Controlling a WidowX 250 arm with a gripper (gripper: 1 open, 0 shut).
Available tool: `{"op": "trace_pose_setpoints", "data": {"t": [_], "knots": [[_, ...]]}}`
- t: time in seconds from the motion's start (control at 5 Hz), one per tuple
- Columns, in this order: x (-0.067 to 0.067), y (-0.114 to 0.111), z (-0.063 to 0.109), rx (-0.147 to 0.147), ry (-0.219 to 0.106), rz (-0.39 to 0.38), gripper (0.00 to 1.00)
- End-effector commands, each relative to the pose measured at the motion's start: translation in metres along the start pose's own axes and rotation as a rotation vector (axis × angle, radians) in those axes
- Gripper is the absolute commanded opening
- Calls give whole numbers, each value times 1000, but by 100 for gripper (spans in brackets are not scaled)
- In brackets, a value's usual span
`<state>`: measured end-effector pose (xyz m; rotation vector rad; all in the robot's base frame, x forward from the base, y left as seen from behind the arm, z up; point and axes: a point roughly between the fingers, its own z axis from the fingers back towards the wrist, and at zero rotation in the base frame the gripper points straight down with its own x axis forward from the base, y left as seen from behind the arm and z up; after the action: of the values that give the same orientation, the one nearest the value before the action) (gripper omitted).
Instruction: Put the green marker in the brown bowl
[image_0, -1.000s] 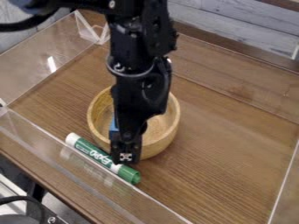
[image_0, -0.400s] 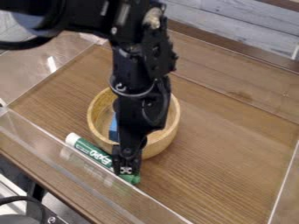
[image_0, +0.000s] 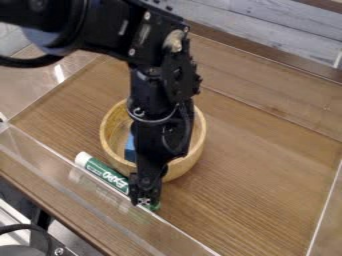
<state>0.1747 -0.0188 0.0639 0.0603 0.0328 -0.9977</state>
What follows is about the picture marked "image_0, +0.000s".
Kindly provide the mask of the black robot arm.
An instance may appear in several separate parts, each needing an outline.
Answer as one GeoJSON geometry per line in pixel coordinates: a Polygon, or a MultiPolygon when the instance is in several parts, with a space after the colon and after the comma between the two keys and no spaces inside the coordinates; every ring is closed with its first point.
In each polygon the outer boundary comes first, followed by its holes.
{"type": "Polygon", "coordinates": [[[137,150],[129,196],[135,205],[158,204],[170,162],[189,154],[202,83],[185,19],[158,1],[0,0],[0,23],[19,26],[44,53],[32,59],[0,55],[0,66],[44,67],[78,50],[127,63],[137,150]]]}

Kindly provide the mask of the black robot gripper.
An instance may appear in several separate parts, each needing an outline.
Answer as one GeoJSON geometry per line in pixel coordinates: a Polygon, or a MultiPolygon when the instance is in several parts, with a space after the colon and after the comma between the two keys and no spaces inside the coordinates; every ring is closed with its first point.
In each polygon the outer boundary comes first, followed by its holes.
{"type": "Polygon", "coordinates": [[[129,196],[134,205],[158,206],[162,179],[170,163],[187,156],[193,137],[194,101],[177,103],[162,116],[149,116],[146,109],[130,99],[137,170],[129,176],[129,196]]]}

